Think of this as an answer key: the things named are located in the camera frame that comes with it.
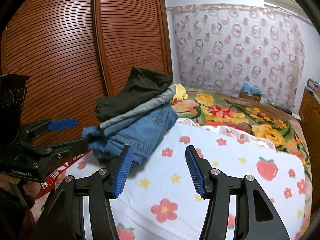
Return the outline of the left hand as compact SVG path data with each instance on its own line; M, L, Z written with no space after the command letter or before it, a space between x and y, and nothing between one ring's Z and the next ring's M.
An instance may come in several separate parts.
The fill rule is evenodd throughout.
M11 177L7 175L5 172L0 174L0 186L4 191L12 193L12 185L18 184L20 180L18 178ZM41 184L33 181L28 181L23 185L23 189L25 194L28 196L36 196L40 189Z

